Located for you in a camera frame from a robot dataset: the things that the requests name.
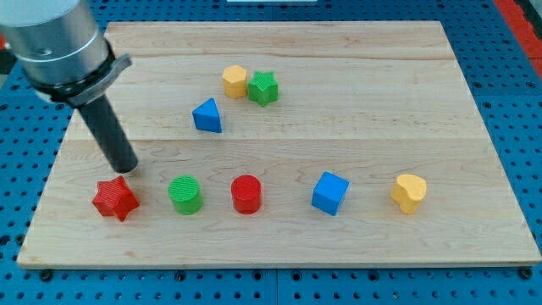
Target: wood grain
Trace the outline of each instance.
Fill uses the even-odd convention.
[[[111,24],[134,66],[109,90],[140,159],[124,223],[91,205],[109,168],[74,116],[19,254],[30,269],[361,268],[529,265],[541,260],[450,45],[436,22]],[[273,70],[279,101],[222,92],[222,69]],[[223,134],[195,130],[215,97]],[[325,170],[351,187],[335,217],[311,207]],[[414,215],[390,198],[420,175]],[[232,207],[238,175],[263,207]],[[194,175],[204,206],[177,214],[169,182]]]

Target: green star block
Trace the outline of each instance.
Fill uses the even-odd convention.
[[[203,205],[200,186],[196,178],[184,175],[175,178],[169,184],[169,198],[173,203],[175,210],[183,215],[191,215],[197,212]]]
[[[248,83],[248,98],[262,107],[279,99],[279,84],[273,72],[254,72],[254,78]]]

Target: red block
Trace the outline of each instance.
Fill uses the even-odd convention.
[[[92,200],[102,216],[116,216],[120,221],[134,208],[139,207],[136,196],[123,176],[111,181],[98,181],[98,193]]]
[[[253,214],[262,206],[262,185],[252,175],[237,177],[231,184],[234,208],[241,214]]]

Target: blue cube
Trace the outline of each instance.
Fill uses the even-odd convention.
[[[330,172],[324,172],[312,192],[312,205],[335,216],[340,204],[345,199],[349,185],[347,180]]]
[[[209,98],[205,103],[192,111],[196,129],[211,132],[222,132],[220,113],[214,98]]]

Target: plastic block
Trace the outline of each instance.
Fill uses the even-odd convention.
[[[231,98],[246,96],[246,70],[239,65],[224,69],[222,74],[224,94]]]
[[[175,210],[183,215],[192,215],[203,206],[200,186],[196,178],[182,175],[171,181],[168,188],[169,198]]]
[[[248,83],[248,98],[265,107],[279,99],[279,84],[273,72],[254,72],[254,78]]]
[[[98,181],[98,193],[92,200],[102,216],[116,216],[120,221],[134,208],[139,207],[136,196],[123,176],[111,181]]]
[[[209,98],[205,103],[194,109],[192,116],[194,117],[196,129],[217,133],[222,132],[220,113],[218,112],[217,103],[214,101],[214,98]]]
[[[399,208],[405,214],[413,214],[427,192],[424,178],[416,175],[400,175],[395,179],[391,189],[391,198],[399,203]]]
[[[234,208],[241,214],[254,214],[262,206],[262,184],[252,175],[235,178],[231,184]]]
[[[312,205],[335,216],[345,199],[350,182],[330,172],[324,172],[312,192]]]

